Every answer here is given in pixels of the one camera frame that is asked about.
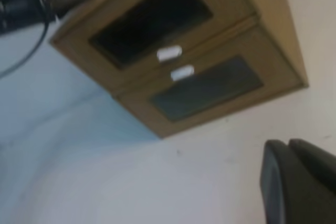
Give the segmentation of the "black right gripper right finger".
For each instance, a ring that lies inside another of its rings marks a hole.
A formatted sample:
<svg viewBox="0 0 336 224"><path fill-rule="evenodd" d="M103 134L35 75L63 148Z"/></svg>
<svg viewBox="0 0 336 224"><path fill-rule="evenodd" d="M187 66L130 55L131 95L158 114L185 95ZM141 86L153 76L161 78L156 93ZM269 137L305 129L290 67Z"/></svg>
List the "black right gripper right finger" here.
<svg viewBox="0 0 336 224"><path fill-rule="evenodd" d="M308 172L335 194L335 155L300 139L291 139L289 147Z"/></svg>

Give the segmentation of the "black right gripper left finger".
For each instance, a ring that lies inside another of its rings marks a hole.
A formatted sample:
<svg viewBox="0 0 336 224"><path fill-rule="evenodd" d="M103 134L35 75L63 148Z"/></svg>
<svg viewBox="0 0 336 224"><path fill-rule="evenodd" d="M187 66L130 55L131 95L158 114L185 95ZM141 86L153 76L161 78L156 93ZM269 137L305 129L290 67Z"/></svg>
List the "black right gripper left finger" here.
<svg viewBox="0 0 336 224"><path fill-rule="evenodd" d="M335 223L335 194L280 140L264 145L260 190L266 223Z"/></svg>

